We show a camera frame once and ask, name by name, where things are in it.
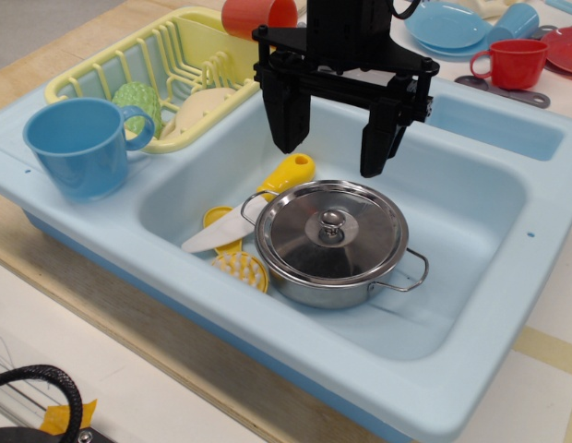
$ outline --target blue mug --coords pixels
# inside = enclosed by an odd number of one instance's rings
[[[126,140],[124,121],[141,116],[140,134]],[[86,202],[117,189],[128,172],[127,150],[141,150],[155,133],[137,106],[120,108],[107,100],[68,99],[48,105],[24,127],[24,140],[65,197]]]
[[[490,45],[502,40],[527,39],[538,29],[540,19],[538,12],[526,3],[515,3],[487,34]]]

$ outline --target red mug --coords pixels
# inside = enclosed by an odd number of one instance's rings
[[[251,32],[259,25],[295,28],[298,7],[294,0],[226,0],[220,19],[228,34],[253,40]]]
[[[471,73],[477,78],[491,77],[491,82],[504,90],[525,90],[538,83],[546,63],[547,52],[548,45],[535,40],[495,42],[488,51],[481,51],[473,56]],[[491,59],[491,68],[480,74],[475,72],[473,65],[483,56]]]

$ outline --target yellow brush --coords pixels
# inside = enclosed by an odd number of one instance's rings
[[[232,208],[218,206],[204,214],[204,227],[206,228]],[[243,241],[236,240],[228,245],[215,247],[218,256],[212,261],[212,266],[232,275],[237,280],[257,288],[264,293],[268,290],[268,272],[263,263],[251,254],[243,251]]]

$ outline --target light blue sink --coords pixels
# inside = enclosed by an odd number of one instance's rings
[[[34,91],[0,112],[0,193],[44,231],[220,335],[391,442],[456,438],[532,310],[572,225],[572,120],[434,79],[428,124],[413,124],[382,175],[359,175],[367,112],[313,99],[316,179],[382,192],[431,269],[409,293],[351,309],[264,295],[179,245],[212,206],[236,205],[281,160],[260,94],[188,149],[131,153],[125,185],[78,205],[57,193],[21,130]],[[245,248],[255,252],[251,239]],[[406,257],[391,282],[423,264]]]

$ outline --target red plate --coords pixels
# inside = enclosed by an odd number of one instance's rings
[[[572,72],[572,28],[549,32],[542,41],[548,44],[547,59],[553,65]]]

